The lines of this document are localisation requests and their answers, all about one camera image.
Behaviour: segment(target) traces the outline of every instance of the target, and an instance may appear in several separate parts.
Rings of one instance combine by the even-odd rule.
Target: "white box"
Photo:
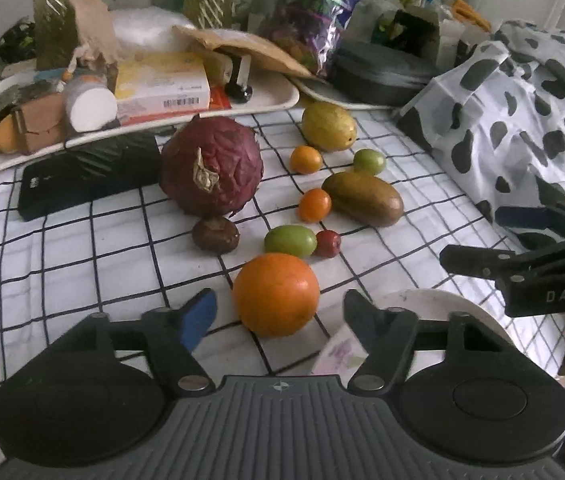
[[[202,59],[189,52],[157,52],[120,62],[115,95],[121,123],[207,110],[210,104]]]

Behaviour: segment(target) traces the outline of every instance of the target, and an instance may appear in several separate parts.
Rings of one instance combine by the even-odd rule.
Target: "mango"
[[[373,227],[393,225],[405,212],[399,192],[370,173],[336,173],[325,179],[322,189],[336,211]]]

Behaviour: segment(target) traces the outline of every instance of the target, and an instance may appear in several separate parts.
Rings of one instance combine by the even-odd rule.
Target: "plastic bag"
[[[360,0],[278,0],[261,35],[313,74],[325,78],[341,35]]]
[[[110,12],[122,55],[133,57],[136,52],[185,52],[192,40],[174,32],[174,25],[195,28],[182,14],[158,7],[123,9]]]
[[[398,127],[489,220],[565,202],[565,33],[506,22],[400,112]]]

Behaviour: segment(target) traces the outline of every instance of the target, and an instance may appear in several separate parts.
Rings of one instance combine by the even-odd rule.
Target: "brown paper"
[[[76,11],[76,29],[80,45],[88,47],[81,58],[92,70],[103,69],[121,59],[120,44],[107,5],[102,0],[69,0]]]
[[[226,28],[198,29],[181,27],[180,25],[175,25],[174,29],[180,34],[194,38],[208,50],[216,50],[221,46],[232,47],[240,52],[251,54],[258,66],[272,72],[315,78],[309,70],[281,48],[255,34]]]

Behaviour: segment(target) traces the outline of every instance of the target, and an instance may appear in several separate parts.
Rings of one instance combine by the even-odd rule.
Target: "orange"
[[[291,171],[303,175],[316,173],[322,168],[322,155],[319,150],[311,146],[299,146],[291,153],[289,165]]]
[[[315,224],[331,211],[331,197],[320,188],[310,189],[298,204],[298,216],[303,222]]]
[[[314,317],[320,286],[300,258],[267,253],[245,264],[232,294],[240,320],[249,330],[261,337],[285,337]]]

